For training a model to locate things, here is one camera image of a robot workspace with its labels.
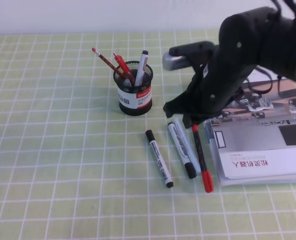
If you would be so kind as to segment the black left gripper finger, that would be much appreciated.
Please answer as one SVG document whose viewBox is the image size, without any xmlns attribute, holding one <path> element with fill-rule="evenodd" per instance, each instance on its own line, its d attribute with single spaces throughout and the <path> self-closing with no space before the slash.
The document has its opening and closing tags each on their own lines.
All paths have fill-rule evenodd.
<svg viewBox="0 0 296 240">
<path fill-rule="evenodd" d="M 186 94 L 182 93 L 171 101 L 168 101 L 163 106 L 163 111 L 167 118 L 171 118 L 176 114 L 186 114 Z"/>
</svg>

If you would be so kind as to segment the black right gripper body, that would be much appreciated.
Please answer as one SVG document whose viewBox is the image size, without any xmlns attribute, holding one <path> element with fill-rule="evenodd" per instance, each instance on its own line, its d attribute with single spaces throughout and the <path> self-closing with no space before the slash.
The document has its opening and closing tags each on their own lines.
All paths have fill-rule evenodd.
<svg viewBox="0 0 296 240">
<path fill-rule="evenodd" d="M 218 114 L 256 66 L 285 75 L 277 40 L 284 30 L 281 13 L 257 8 L 226 18 L 219 45 L 205 68 L 199 70 L 184 93 L 183 119 L 206 120 Z"/>
</svg>

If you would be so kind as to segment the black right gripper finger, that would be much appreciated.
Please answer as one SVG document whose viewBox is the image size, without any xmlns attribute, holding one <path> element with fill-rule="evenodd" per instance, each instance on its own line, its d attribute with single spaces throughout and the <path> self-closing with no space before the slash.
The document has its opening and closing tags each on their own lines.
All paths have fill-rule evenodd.
<svg viewBox="0 0 296 240">
<path fill-rule="evenodd" d="M 203 118 L 200 116 L 192 116 L 189 114 L 184 114 L 182 118 L 182 122 L 184 124 L 185 129 L 190 129 L 194 125 L 198 126 L 203 123 Z"/>
</svg>

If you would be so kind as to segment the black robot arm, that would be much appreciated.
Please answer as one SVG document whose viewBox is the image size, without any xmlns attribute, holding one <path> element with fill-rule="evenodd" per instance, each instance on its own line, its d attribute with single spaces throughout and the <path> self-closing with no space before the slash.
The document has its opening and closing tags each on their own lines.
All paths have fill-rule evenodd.
<svg viewBox="0 0 296 240">
<path fill-rule="evenodd" d="M 218 116 L 243 93 L 242 84 L 260 66 L 296 82 L 296 4 L 294 19 L 279 9 L 260 7 L 226 18 L 219 42 L 201 41 L 172 47 L 163 67 L 194 69 L 192 81 L 164 104 L 166 117 L 180 114 L 186 128 Z"/>
</svg>

